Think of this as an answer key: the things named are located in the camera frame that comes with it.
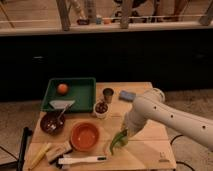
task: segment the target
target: green tray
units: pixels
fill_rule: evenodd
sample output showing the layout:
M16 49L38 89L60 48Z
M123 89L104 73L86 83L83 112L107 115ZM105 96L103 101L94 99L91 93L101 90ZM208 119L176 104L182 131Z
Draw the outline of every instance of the green tray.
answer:
M69 86L69 92L64 96L56 92L60 83L66 83ZM67 112L92 112L95 99L95 78L53 78L49 80L41 110L44 112L56 111L57 109L49 104L51 100L75 100Z

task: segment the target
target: brown bowl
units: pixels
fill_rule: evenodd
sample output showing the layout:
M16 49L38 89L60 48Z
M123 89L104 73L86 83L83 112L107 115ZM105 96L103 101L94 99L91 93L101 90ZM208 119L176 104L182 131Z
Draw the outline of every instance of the brown bowl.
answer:
M78 151L88 152L93 150L99 140L98 128L90 122L80 122L73 126L71 143Z
M65 123L64 115L58 119L60 113L61 111L54 111L48 112L46 115L44 115L40 122L42 131L51 135L60 133L63 130Z

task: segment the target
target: white cup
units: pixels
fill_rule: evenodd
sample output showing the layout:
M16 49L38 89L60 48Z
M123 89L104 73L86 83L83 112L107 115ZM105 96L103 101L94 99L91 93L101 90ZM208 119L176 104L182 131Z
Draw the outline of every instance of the white cup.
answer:
M99 103L104 103L104 104L107 106L106 112L104 112L104 113L99 113L99 112L96 110L96 106L97 106ZM106 116L107 116L108 109L109 109L109 107L108 107L108 105L107 105L105 102L103 102L103 101L98 101L98 102L95 103L94 106L93 106L93 114L94 114L97 118L99 118L99 119L104 119L104 118L106 118Z

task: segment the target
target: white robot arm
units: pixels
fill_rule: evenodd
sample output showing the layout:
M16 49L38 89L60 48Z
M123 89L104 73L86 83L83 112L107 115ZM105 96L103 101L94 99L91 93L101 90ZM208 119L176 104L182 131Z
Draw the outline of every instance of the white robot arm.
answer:
M164 104L164 93L156 88L137 96L124 117L124 127L136 134L148 119L160 122L213 150L213 120L176 110Z

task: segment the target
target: green pepper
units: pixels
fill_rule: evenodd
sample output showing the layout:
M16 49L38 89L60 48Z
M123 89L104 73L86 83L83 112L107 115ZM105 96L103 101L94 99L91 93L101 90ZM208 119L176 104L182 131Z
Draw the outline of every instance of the green pepper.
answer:
M113 151L113 148L114 146L117 144L119 144L120 146L124 146L128 143L127 139L127 129L124 129L123 131L121 132L118 132L115 137L113 138L111 144L110 144L110 152L111 154L113 155L114 154L114 151Z

